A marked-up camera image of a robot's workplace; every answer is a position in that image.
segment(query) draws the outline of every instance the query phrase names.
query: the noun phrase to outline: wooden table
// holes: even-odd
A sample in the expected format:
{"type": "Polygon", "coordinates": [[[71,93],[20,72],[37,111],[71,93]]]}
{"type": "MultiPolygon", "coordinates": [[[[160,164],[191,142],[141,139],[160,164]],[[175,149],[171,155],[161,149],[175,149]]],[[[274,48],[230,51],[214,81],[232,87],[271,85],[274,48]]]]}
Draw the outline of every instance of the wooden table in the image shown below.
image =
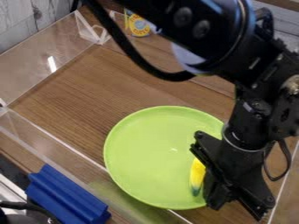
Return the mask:
{"type": "MultiPolygon", "coordinates": [[[[149,58],[152,55],[152,62],[159,63],[161,68],[179,69],[177,64],[167,56],[164,42],[160,42],[160,47],[156,48],[145,43],[135,44],[143,48],[149,58]]],[[[111,48],[113,43],[107,43],[107,47],[93,45],[11,106],[24,118],[103,166],[103,145],[108,132],[117,122],[137,110],[160,105],[185,106],[210,113],[226,122],[234,107],[232,86],[226,84],[223,87],[220,79],[202,78],[202,82],[197,83],[157,80],[123,53],[111,48]]],[[[295,140],[290,139],[288,143],[294,149],[295,140]]],[[[3,153],[28,172],[39,170],[43,162],[24,152],[19,145],[9,142],[1,145],[1,148],[3,153]]],[[[47,151],[49,156],[55,154],[61,164],[73,166],[77,163],[80,166],[80,161],[68,157],[68,152],[53,148],[49,147],[47,151]]],[[[282,160],[282,153],[275,149],[268,162],[274,173],[284,169],[282,160]]],[[[92,169],[79,175],[83,178],[87,176],[88,179],[89,172],[93,172],[92,169]]],[[[108,175],[103,175],[103,179],[111,183],[108,175]]],[[[268,184],[278,194],[282,182],[268,184]]],[[[149,206],[147,209],[164,215],[161,209],[149,206]]],[[[111,212],[111,223],[132,222],[119,211],[112,209],[111,212]]],[[[207,207],[175,212],[192,223],[256,223],[238,202],[228,203],[219,212],[207,207]]],[[[169,223],[181,222],[183,220],[169,220],[169,223]]]]}

